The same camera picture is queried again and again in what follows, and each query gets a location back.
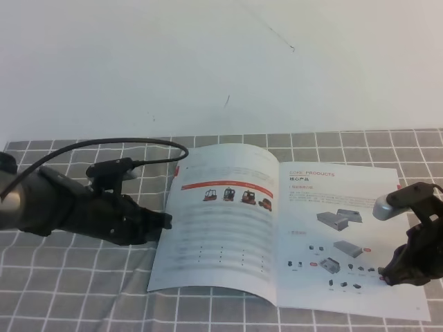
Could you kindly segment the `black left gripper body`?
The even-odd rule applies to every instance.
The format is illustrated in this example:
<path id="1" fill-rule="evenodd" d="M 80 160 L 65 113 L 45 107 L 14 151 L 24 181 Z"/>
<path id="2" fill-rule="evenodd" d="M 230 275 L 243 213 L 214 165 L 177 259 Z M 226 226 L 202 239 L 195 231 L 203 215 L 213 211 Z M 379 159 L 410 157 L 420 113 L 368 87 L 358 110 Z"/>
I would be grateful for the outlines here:
<path id="1" fill-rule="evenodd" d="M 119 246 L 145 244 L 152 240 L 152 214 L 122 193 L 126 177 L 123 171 L 100 171 L 83 186 L 43 167 L 21 183 L 20 230 L 42 237 L 63 230 Z"/>

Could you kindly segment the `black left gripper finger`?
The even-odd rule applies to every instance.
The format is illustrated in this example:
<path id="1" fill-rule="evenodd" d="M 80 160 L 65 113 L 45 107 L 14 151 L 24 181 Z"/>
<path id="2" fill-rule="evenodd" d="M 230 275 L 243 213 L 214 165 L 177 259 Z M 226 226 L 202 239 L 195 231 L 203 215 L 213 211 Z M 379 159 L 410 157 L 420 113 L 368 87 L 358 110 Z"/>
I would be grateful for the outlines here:
<path id="1" fill-rule="evenodd" d="M 148 238 L 159 238 L 162 230 L 170 230 L 172 228 L 172 215 L 164 212 L 148 213 Z"/>

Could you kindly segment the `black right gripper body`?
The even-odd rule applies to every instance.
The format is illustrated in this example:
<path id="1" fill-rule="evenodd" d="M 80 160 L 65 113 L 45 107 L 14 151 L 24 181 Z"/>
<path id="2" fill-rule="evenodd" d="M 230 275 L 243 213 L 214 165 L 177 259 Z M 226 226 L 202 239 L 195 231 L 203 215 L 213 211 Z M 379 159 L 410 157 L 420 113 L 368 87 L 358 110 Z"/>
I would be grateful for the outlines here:
<path id="1" fill-rule="evenodd" d="M 407 243 L 394 251 L 389 266 L 401 270 L 401 284 L 423 286 L 442 278 L 442 211 L 410 228 Z"/>

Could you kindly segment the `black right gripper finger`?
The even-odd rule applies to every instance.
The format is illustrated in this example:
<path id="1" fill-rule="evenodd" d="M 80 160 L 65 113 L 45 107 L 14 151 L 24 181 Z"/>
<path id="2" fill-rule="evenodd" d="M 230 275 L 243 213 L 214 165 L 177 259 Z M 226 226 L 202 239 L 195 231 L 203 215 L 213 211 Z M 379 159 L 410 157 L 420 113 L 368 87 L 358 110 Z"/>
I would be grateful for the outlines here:
<path id="1" fill-rule="evenodd" d="M 389 286 L 401 284 L 401 270 L 396 266 L 378 267 L 378 274 Z"/>

